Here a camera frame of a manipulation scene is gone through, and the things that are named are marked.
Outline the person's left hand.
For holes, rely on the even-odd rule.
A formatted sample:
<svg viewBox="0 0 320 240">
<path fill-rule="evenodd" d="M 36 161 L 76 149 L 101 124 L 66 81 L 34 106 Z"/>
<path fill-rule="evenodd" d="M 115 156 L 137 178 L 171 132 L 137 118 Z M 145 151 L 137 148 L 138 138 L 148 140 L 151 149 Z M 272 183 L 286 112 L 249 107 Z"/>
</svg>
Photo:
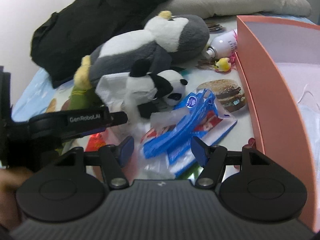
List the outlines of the person's left hand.
<svg viewBox="0 0 320 240">
<path fill-rule="evenodd" d="M 24 167 L 1 168 L 1 226 L 7 230 L 21 223 L 15 192 L 32 175 L 33 172 Z"/>
</svg>

